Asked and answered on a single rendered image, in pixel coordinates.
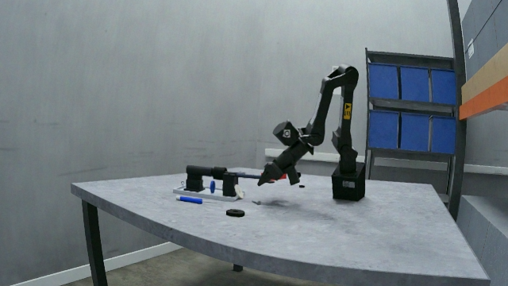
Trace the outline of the blue screwdriver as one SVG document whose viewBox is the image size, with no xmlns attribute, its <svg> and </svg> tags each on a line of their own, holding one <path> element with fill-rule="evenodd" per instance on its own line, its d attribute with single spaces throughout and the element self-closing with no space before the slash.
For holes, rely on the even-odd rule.
<svg viewBox="0 0 508 286">
<path fill-rule="evenodd" d="M 183 197 L 183 196 L 176 196 L 176 199 L 182 200 L 182 201 L 187 201 L 187 202 L 192 202 L 192 203 L 202 203 L 202 202 L 212 203 L 212 202 L 202 201 L 202 199 L 197 199 L 197 198 L 195 199 L 195 198 L 189 198 L 189 197 Z"/>
</svg>

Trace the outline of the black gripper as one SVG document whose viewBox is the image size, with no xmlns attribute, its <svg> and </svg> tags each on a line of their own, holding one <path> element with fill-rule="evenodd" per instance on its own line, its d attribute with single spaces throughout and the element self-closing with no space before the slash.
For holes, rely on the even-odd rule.
<svg viewBox="0 0 508 286">
<path fill-rule="evenodd" d="M 264 166 L 264 171 L 257 185 L 261 186 L 267 183 L 269 180 L 278 181 L 284 175 L 283 170 L 292 164 L 296 164 L 297 162 L 298 160 L 291 154 L 291 152 L 288 149 L 285 149 L 272 162 L 268 162 Z"/>
</svg>

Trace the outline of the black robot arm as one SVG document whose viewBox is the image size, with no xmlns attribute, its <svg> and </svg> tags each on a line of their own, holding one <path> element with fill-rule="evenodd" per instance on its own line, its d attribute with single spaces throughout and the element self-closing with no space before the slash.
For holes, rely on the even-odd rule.
<svg viewBox="0 0 508 286">
<path fill-rule="evenodd" d="M 322 79 L 321 90 L 317 99 L 314 115 L 309 120 L 306 127 L 300 127 L 301 129 L 295 128 L 291 122 L 287 120 L 274 128 L 273 134 L 285 146 L 288 146 L 288 150 L 297 160 L 300 160 L 308 152 L 313 155 L 314 146 L 323 143 L 325 138 L 325 120 L 333 97 L 333 91 L 341 87 L 339 126 L 337 131 L 333 131 L 331 142 L 334 148 L 336 147 L 336 151 L 340 154 L 339 168 L 341 174 L 357 172 L 356 158 L 358 152 L 352 145 L 350 128 L 353 92 L 358 83 L 358 79 L 359 72 L 356 68 L 350 64 L 341 64 L 336 70 Z M 301 172 L 297 172 L 295 165 L 296 164 L 292 164 L 290 167 L 283 170 L 283 172 L 287 174 L 291 186 L 300 183 L 299 178 L 302 176 Z"/>
</svg>

